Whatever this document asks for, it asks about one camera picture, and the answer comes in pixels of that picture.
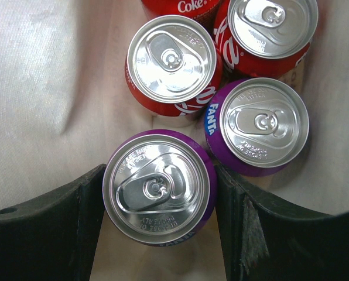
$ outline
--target metal lid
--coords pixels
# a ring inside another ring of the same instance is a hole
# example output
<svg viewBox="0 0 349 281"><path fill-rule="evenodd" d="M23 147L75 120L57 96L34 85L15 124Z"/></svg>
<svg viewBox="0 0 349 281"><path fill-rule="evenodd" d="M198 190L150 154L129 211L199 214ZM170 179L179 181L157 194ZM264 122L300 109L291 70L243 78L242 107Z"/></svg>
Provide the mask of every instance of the metal lid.
<svg viewBox="0 0 349 281"><path fill-rule="evenodd" d="M201 93L216 68L211 36L184 16L161 16L143 25L128 49L128 71L147 97L168 104Z"/></svg>
<svg viewBox="0 0 349 281"><path fill-rule="evenodd" d="M288 85L255 78L229 93L221 107L220 128L229 149L245 163L277 167L302 150L309 134L309 116Z"/></svg>
<svg viewBox="0 0 349 281"><path fill-rule="evenodd" d="M314 35L316 0L231 0L228 23L236 41L266 59L289 57Z"/></svg>
<svg viewBox="0 0 349 281"><path fill-rule="evenodd" d="M210 179L189 145L167 135L145 135L113 155L103 196L110 218L124 234L162 244L186 235L201 220Z"/></svg>

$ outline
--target mini soda can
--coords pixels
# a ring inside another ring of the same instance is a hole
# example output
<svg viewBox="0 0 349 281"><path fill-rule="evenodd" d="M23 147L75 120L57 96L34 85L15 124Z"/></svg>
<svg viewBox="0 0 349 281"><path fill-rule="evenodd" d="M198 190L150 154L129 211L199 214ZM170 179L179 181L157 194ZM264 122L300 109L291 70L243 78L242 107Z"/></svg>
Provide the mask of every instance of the mini soda can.
<svg viewBox="0 0 349 281"><path fill-rule="evenodd" d="M184 16L156 18L135 34L128 49L128 87L153 116L188 126L219 88L223 60L207 31Z"/></svg>
<svg viewBox="0 0 349 281"><path fill-rule="evenodd" d="M170 246L192 237L210 218L216 173L204 149L188 136L151 130L114 152L102 192L109 217L125 235Z"/></svg>
<svg viewBox="0 0 349 281"><path fill-rule="evenodd" d="M221 0L141 0L148 19L180 15L196 20L205 28L212 27Z"/></svg>
<svg viewBox="0 0 349 281"><path fill-rule="evenodd" d="M194 139L206 143L222 164L245 176L280 171L302 150L309 134L309 116L301 98L271 78L226 85L200 122L203 130L197 124Z"/></svg>
<svg viewBox="0 0 349 281"><path fill-rule="evenodd" d="M230 72L279 78L306 55L318 17L316 0L225 0L215 42Z"/></svg>

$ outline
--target purple can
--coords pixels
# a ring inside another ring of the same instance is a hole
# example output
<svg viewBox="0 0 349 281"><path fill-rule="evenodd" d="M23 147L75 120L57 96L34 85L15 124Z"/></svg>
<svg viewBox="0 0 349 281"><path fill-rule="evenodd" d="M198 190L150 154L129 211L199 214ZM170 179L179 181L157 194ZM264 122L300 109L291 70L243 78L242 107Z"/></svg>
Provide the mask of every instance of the purple can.
<svg viewBox="0 0 349 281"><path fill-rule="evenodd" d="M192 136L222 164L257 177L283 169L308 134L309 116L298 94L278 80L253 78L219 90Z"/></svg>
<svg viewBox="0 0 349 281"><path fill-rule="evenodd" d="M126 140L103 178L103 199L116 227L140 243L171 246L210 218L216 173L204 149L182 133L151 130Z"/></svg>

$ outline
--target can tab rivet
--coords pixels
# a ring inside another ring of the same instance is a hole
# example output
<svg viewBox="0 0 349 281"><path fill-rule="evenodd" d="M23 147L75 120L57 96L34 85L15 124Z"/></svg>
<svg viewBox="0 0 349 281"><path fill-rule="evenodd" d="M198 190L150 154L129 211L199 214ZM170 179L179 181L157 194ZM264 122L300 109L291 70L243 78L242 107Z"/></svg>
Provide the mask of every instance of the can tab rivet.
<svg viewBox="0 0 349 281"><path fill-rule="evenodd" d="M269 135L276 131L278 118L270 110L244 108L235 114L235 126L242 133Z"/></svg>
<svg viewBox="0 0 349 281"><path fill-rule="evenodd" d="M150 36L148 39L150 54L162 69L174 72L180 69L184 56L175 41L165 33Z"/></svg>
<svg viewBox="0 0 349 281"><path fill-rule="evenodd" d="M165 174L151 173L127 183L122 196L130 210L142 211L167 201L171 190L170 180Z"/></svg>
<svg viewBox="0 0 349 281"><path fill-rule="evenodd" d="M266 28L277 28L285 20L285 10L282 6L267 0L250 0L244 13L249 22Z"/></svg>

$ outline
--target can rim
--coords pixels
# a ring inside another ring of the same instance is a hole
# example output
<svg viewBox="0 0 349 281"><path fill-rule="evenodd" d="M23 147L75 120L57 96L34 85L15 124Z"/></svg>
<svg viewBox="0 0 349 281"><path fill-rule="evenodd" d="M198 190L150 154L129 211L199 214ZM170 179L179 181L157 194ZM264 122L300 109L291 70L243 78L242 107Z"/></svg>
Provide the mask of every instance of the can rim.
<svg viewBox="0 0 349 281"><path fill-rule="evenodd" d="M147 35L147 33L149 33L153 28L157 29L160 26L166 26L168 24L171 24L171 21L172 23L178 23L179 26L189 28L199 35L199 38L201 38L202 41L205 42L205 46L207 47L207 55L209 61L207 75L202 80L202 83L200 83L193 91L188 92L187 94L184 94L182 96L173 98L160 96L148 89L147 87L145 87L136 76L134 64L136 47L139 46L139 42L145 37L145 35ZM177 104L196 97L208 86L216 70L216 58L217 52L213 40L210 34L206 31L206 29L203 26L201 26L201 24L185 16L165 15L150 20L149 22L145 23L141 28L139 28L139 30L135 33L128 47L128 52L126 55L126 65L128 73L133 83L143 95L147 96L148 98L154 101L161 102L164 104Z"/></svg>
<svg viewBox="0 0 349 281"><path fill-rule="evenodd" d="M129 153L131 153L132 150L134 150L138 145L140 146L144 142L149 142L150 138L155 138L155 137L162 138L160 139L160 141L163 141L163 143L170 143L171 145L175 145L176 148L182 149L181 150L182 152L187 152L187 155L191 156L194 162L199 166L199 170L204 175L204 177L199 177L199 178L203 179L201 183L203 183L203 186L206 186L206 188L200 189L203 196L199 201L200 203L197 205L198 212L195 212L195 215L193 215L193 218L191 218L191 220L189 220L186 225L182 226L181 228L178 228L176 231L165 233L164 235L160 235L160 234L150 235L149 233L142 234L136 231L135 229L131 228L123 219L123 217L119 214L119 209L116 206L116 204L113 203L113 199L110 196L111 184L113 183L114 176L117 173L119 163L121 163L121 161L124 161L126 156ZM107 167L104 173L103 181L102 181L103 201L104 201L105 209L111 221L122 233L124 233L126 236L130 237L131 239L144 244L152 244L152 245L171 243L177 239L180 239L181 237L184 237L190 231L192 231L194 227L196 227L196 225L199 224L199 222L201 221L203 215L207 210L207 206L210 201L210 188L211 188L210 176L208 174L206 165L202 161L199 154L190 145L188 145L186 142L182 141L181 139L175 138L173 136L165 135L162 133L142 135L137 138L133 138L129 140L127 143L124 143L123 145L121 145L121 147L118 148L113 153L110 160L108 161Z"/></svg>
<svg viewBox="0 0 349 281"><path fill-rule="evenodd" d="M269 59L269 60L277 60L277 59L284 59L286 57L290 57L299 51L301 51L309 42L311 42L312 37L315 34L317 23L319 21L319 10L316 0L305 0L306 3L309 4L311 15L310 15L310 24L309 28L307 30L306 36L300 41L296 46L291 48L289 51L285 51L282 54L272 55L272 54L262 54L258 53L254 49L250 48L239 36L238 31L235 28L234 20L233 20L233 14L235 13L235 10L237 8L238 0L231 0L228 6L228 13L227 13L227 20L228 25L230 28L230 31L232 33L232 36L234 40L237 41L239 45L241 45L246 51L250 52L254 56L261 57L263 59Z"/></svg>
<svg viewBox="0 0 349 281"><path fill-rule="evenodd" d="M302 133L302 136L298 136L296 139L296 144L295 146L288 152L286 153L283 157L280 159L273 160L271 162L266 162L266 163L261 163L261 162L255 162L250 159L241 157L239 150L235 147L235 145L230 141L230 138L228 134L225 131L225 126L224 126L224 120L225 116L228 110L228 107L231 102L233 102L234 98L238 96L241 92L246 90L246 88L250 87L251 85L256 84L257 87L261 86L274 86L276 89L279 89L281 92L284 92L286 94L286 97L288 100L292 103L292 105L297 109L298 114L299 114L299 119L300 119L300 133ZM307 112L307 108L299 96L299 94L290 88L288 85L285 83L272 79L272 78L252 78L247 81L242 82L241 84L238 84L236 87L234 87L226 99L223 102L223 105L221 106L220 109L220 120L219 120L219 126L220 126L220 131L223 137L223 140L225 144L228 146L229 150L232 151L232 153L239 158L241 161L244 163L247 163L251 166L254 167L260 167L260 168L275 168L279 166L283 166L290 161L292 161L303 149L304 145L306 144L307 138L309 136L309 130L310 130L310 121L309 121L309 114Z"/></svg>

